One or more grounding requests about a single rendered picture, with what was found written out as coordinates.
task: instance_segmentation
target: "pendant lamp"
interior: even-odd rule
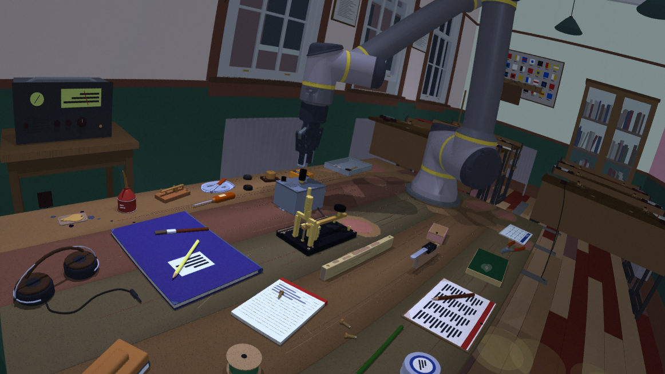
[[[575,0],[573,0],[573,9],[575,8]],[[554,26],[557,31],[568,35],[582,35],[582,30],[573,18],[573,9],[571,9],[571,16],[561,21],[558,25]]]
[[[665,0],[646,0],[637,6],[637,11],[645,17],[665,19]]]

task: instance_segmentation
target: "green book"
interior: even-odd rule
[[[507,268],[508,259],[478,248],[469,267],[466,268],[466,274],[501,287]]]

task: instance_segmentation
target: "black wire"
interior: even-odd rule
[[[554,245],[557,243],[557,238],[559,237],[559,227],[561,227],[561,216],[563,216],[563,204],[566,202],[566,185],[563,185],[563,200],[561,201],[561,214],[559,215],[559,223],[557,224],[557,232],[554,234],[554,241],[552,242],[552,249],[549,251],[549,255],[547,256],[547,261],[545,261],[545,267],[543,269],[543,273],[541,274],[541,278],[545,275],[545,269],[547,269],[547,263],[549,262],[549,258],[552,256],[552,252],[554,251]]]
[[[97,295],[93,296],[90,300],[88,300],[85,304],[83,304],[79,309],[77,309],[77,310],[75,310],[75,311],[73,311],[73,312],[56,312],[55,310],[51,310],[51,309],[49,308],[49,303],[46,303],[46,309],[48,309],[49,312],[51,312],[51,313],[55,313],[55,314],[74,314],[74,313],[78,312],[79,310],[83,309],[83,307],[85,307],[86,305],[88,305],[88,303],[91,302],[91,301],[93,301],[93,299],[95,299],[97,296],[101,296],[101,295],[103,295],[103,294],[107,294],[107,293],[109,293],[109,292],[113,292],[113,291],[125,291],[125,292],[129,292],[129,293],[130,293],[135,299],[138,300],[139,303],[141,302],[141,299],[138,298],[138,294],[136,293],[136,291],[134,291],[134,289],[131,289],[131,290],[125,290],[124,288],[114,288],[113,290],[104,291],[104,292],[102,292],[101,294],[97,294]]]

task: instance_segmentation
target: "green stick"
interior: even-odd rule
[[[395,330],[395,332],[392,333],[392,335],[388,338],[388,340],[386,340],[386,342],[383,343],[383,345],[381,345],[381,348],[379,348],[378,351],[376,351],[376,353],[373,354],[372,357],[370,357],[370,359],[367,360],[367,362],[363,366],[361,366],[358,371],[356,371],[356,374],[363,374],[367,370],[367,368],[369,368],[370,365],[372,365],[374,363],[374,361],[376,361],[378,356],[381,353],[383,353],[383,351],[385,351],[386,348],[388,348],[390,343],[392,343],[392,341],[395,340],[397,335],[399,335],[400,331],[402,331],[403,329],[404,329],[404,325],[400,325],[400,327],[398,327],[397,330]]]

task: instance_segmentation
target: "yellow ring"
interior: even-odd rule
[[[446,146],[446,143],[448,143],[448,140],[451,140],[455,135],[451,135],[450,138],[446,139],[444,143],[441,145],[441,150],[439,151],[439,166],[441,166],[441,170],[446,170],[444,167],[444,164],[441,163],[441,156],[444,154],[444,147]]]
[[[480,144],[480,145],[488,145],[488,146],[490,146],[490,147],[496,147],[496,146],[497,146],[497,142],[496,142],[496,141],[484,141],[484,140],[479,140],[479,139],[473,139],[473,138],[471,138],[471,137],[469,137],[469,136],[466,136],[466,135],[460,134],[459,132],[456,132],[456,133],[455,133],[455,136],[459,136],[460,138],[462,138],[462,139],[464,139],[464,140],[466,140],[466,141],[470,141],[471,143],[476,143],[476,144]]]
[[[443,174],[443,173],[439,173],[439,172],[434,171],[434,170],[430,170],[430,169],[426,168],[425,165],[421,165],[421,166],[420,166],[420,169],[421,169],[422,171],[426,171],[426,172],[428,172],[429,174],[432,174],[432,175],[434,175],[434,176],[436,176],[436,177],[441,177],[441,178],[446,178],[446,179],[455,179],[455,177],[453,177],[452,175]]]
[[[508,4],[508,5],[512,5],[512,6],[515,7],[515,9],[517,9],[517,3],[514,2],[514,1],[510,1],[510,0],[482,0],[482,1],[498,1],[498,2],[500,2],[500,3],[504,3],[504,4]]]
[[[344,83],[350,67],[351,67],[351,52],[346,51],[346,69],[344,70],[344,76],[342,77],[342,80],[340,80],[340,82]]]
[[[303,81],[303,84],[305,86],[310,86],[310,87],[315,87],[315,88],[323,88],[325,90],[334,90],[335,86],[331,86],[330,84],[320,84],[320,83],[312,83],[312,82],[305,82]]]

